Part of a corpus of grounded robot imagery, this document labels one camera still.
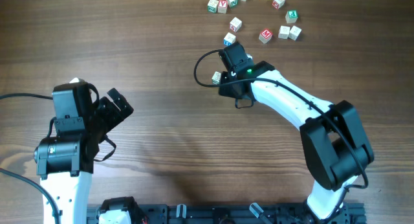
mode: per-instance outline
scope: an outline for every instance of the black cable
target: black cable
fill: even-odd
[[[107,155],[105,155],[105,157],[103,157],[102,160],[94,159],[93,161],[95,161],[95,162],[104,162],[105,160],[107,160],[108,158],[110,158],[115,153],[116,144],[113,141],[111,141],[107,135],[103,136],[103,139],[106,142],[108,142],[114,149],[111,152],[109,152]]]
[[[32,98],[44,98],[44,99],[53,100],[53,98],[50,96],[36,95],[36,94],[30,94],[30,93],[13,93],[13,94],[1,95],[0,100],[4,98],[12,98],[12,97],[32,97]]]
[[[56,120],[56,117],[53,117],[50,122],[49,122],[49,132],[47,132],[46,138],[50,137],[52,135],[52,128],[53,128],[53,123]]]
[[[13,93],[13,94],[1,95],[0,100],[2,100],[4,98],[12,98],[12,97],[32,97],[32,98],[43,98],[43,99],[53,100],[53,98],[50,97],[50,96],[36,95],[36,94],[30,94],[30,93]],[[50,120],[49,132],[47,133],[48,137],[50,136],[50,134],[52,134],[53,120],[55,120],[55,119],[56,119],[56,117],[54,117],[54,118],[52,118],[52,120]],[[47,201],[52,206],[52,210],[53,210],[52,215],[54,217],[55,224],[60,223],[58,206],[54,202],[52,196],[44,188],[42,188],[42,186],[38,185],[36,182],[34,182],[31,179],[28,179],[28,178],[23,177],[21,175],[15,174],[13,172],[9,172],[8,170],[5,170],[3,168],[0,168],[0,172],[5,174],[5,175],[9,175],[9,176],[14,177],[16,179],[19,179],[23,182],[26,182],[26,183],[32,185],[35,189],[39,190],[39,192],[41,192],[46,197]]]
[[[99,92],[93,84],[88,84],[88,88],[91,89],[96,94],[96,100],[93,102],[93,105],[96,107],[99,106]]]
[[[52,210],[53,210],[53,214],[52,215],[54,217],[55,224],[59,224],[60,223],[58,205],[54,202],[52,196],[44,188],[42,188],[42,186],[38,185],[37,183],[35,183],[31,179],[28,179],[28,178],[23,177],[21,175],[15,174],[13,172],[9,172],[8,170],[5,170],[3,168],[0,168],[0,172],[3,173],[3,174],[9,175],[11,177],[14,177],[16,179],[19,179],[19,180],[21,180],[23,182],[26,182],[26,183],[32,185],[35,189],[39,190],[39,192],[41,192],[46,197],[47,201],[52,206]]]
[[[325,220],[330,220],[332,219],[332,216],[334,213],[336,213],[340,207],[340,205],[342,204],[343,200],[345,199],[345,195],[346,193],[349,191],[350,188],[359,188],[359,189],[365,189],[368,187],[368,176],[365,173],[365,170],[362,168],[361,162],[359,161],[358,157],[356,156],[355,151],[353,150],[351,144],[349,143],[349,141],[345,138],[345,136],[343,135],[343,133],[341,132],[341,130],[338,128],[338,126],[330,119],[328,118],[325,113],[318,108],[316,105],[313,104],[313,102],[307,100],[305,97],[303,97],[301,94],[299,94],[298,92],[296,92],[295,90],[293,90],[292,88],[286,86],[285,84],[279,82],[279,81],[274,81],[271,79],[266,79],[266,78],[247,78],[247,79],[242,79],[242,80],[237,80],[237,81],[233,81],[233,82],[228,82],[225,84],[217,84],[217,85],[208,85],[208,84],[203,84],[201,83],[198,79],[197,79],[197,67],[199,65],[199,63],[201,62],[202,59],[204,59],[206,56],[213,54],[215,52],[222,52],[222,49],[217,49],[217,50],[212,50],[210,52],[207,52],[206,54],[202,55],[200,57],[200,59],[197,61],[197,63],[195,64],[194,67],[194,79],[195,81],[203,86],[203,87],[223,87],[223,86],[227,86],[227,85],[233,85],[233,84],[239,84],[239,83],[244,83],[244,82],[255,82],[255,81],[261,81],[261,82],[270,82],[272,84],[275,84],[276,86],[280,86],[284,89],[286,89],[287,91],[291,92],[293,95],[296,95],[298,98],[300,98],[301,100],[303,100],[307,105],[309,105],[311,108],[314,108],[320,115],[321,117],[333,128],[333,130],[335,132],[337,132],[337,134],[342,138],[343,142],[345,143],[345,145],[347,146],[349,152],[352,155],[352,158],[354,159],[356,166],[359,170],[359,172],[361,173],[362,177],[364,178],[364,185],[347,185],[344,187],[344,191],[343,194],[341,195],[341,199],[339,200],[338,204],[336,205],[335,210],[328,216],[328,218],[326,218]]]

